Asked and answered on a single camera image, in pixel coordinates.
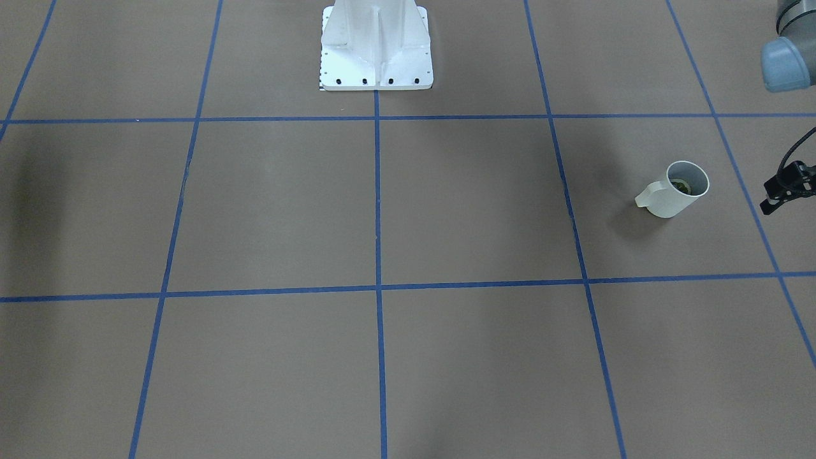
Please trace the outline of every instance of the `blue cap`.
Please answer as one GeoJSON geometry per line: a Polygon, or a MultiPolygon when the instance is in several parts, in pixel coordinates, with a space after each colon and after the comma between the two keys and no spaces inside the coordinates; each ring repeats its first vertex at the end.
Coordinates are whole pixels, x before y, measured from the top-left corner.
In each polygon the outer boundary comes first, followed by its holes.
{"type": "Polygon", "coordinates": [[[791,40],[779,37],[762,47],[762,77],[771,92],[805,89],[810,72],[802,54],[791,40]]]}

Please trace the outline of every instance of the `white mug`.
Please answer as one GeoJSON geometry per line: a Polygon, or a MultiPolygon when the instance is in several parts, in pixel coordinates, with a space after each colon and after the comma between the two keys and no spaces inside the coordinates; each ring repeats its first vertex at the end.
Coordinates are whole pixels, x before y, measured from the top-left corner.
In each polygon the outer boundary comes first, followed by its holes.
{"type": "Polygon", "coordinates": [[[708,174],[697,164],[676,161],[660,180],[650,183],[635,198],[638,207],[661,218],[671,218],[708,192],[708,174]]]}

